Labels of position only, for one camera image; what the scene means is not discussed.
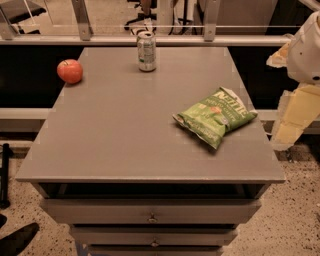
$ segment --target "glass panel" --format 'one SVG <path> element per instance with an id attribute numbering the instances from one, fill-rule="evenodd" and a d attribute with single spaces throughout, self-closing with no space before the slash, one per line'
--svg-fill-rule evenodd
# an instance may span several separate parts
<path id="1" fill-rule="evenodd" d="M 217 34 L 294 34 L 312 12 L 299 0 L 221 0 Z"/>
<path id="2" fill-rule="evenodd" d="M 47 17 L 41 20 L 42 35 L 78 35 L 71 0 L 44 0 Z"/>
<path id="3" fill-rule="evenodd" d="M 156 34 L 191 34 L 193 7 L 196 0 L 153 2 L 156 2 L 156 6 L 154 4 L 151 6 L 151 26 L 156 28 Z M 184 15 L 185 2 L 189 2 L 187 5 L 190 8 L 185 11 Z M 94 35 L 130 35 L 146 27 L 143 19 L 144 12 L 139 1 L 85 0 L 85 3 Z"/>
<path id="4" fill-rule="evenodd" d="M 203 35 L 209 0 L 152 0 L 157 35 Z M 294 34 L 316 7 L 311 0 L 220 0 L 217 35 Z M 145 29 L 139 0 L 84 0 L 94 35 L 132 35 Z M 0 0 L 20 34 L 79 35 L 72 0 Z"/>

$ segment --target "gray table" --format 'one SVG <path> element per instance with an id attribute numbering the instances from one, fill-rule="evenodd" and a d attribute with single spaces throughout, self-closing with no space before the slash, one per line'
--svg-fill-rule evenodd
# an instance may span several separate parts
<path id="1" fill-rule="evenodd" d="M 226 48 L 158 48 L 157 58 L 157 69 L 145 73 L 136 48 L 84 49 L 83 81 L 65 86 L 16 179 L 33 183 L 43 208 L 69 223 L 76 240 L 96 245 L 93 252 L 220 255 L 284 174 L 258 118 L 226 135 L 217 151 L 172 118 L 220 86 L 253 108 Z M 168 230 L 193 239 L 167 239 Z M 114 241 L 116 233 L 122 239 Z M 164 246 L 154 246 L 159 239 L 147 246 L 152 237 Z"/>

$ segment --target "soda can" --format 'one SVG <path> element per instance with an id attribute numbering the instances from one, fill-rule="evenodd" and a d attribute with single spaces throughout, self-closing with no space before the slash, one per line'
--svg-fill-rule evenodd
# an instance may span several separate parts
<path id="1" fill-rule="evenodd" d="M 156 38 L 150 31 L 141 31 L 137 35 L 139 69 L 153 71 L 156 69 Z"/>

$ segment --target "table top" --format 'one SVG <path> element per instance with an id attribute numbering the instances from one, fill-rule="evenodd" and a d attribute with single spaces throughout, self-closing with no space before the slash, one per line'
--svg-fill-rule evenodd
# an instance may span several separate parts
<path id="1" fill-rule="evenodd" d="M 137 49 L 85 48 L 82 82 L 65 86 L 16 179 L 85 183 L 277 183 L 279 162 L 259 118 L 218 150 L 172 118 L 220 86 L 253 109 L 227 48 L 157 48 L 157 69 Z"/>

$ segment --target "can lid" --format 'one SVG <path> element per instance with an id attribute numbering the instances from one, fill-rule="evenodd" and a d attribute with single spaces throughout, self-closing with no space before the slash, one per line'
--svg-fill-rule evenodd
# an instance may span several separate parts
<path id="1" fill-rule="evenodd" d="M 150 31 L 145 30 L 145 31 L 140 31 L 138 33 L 138 36 L 140 38 L 152 38 L 154 36 L 154 34 Z"/>

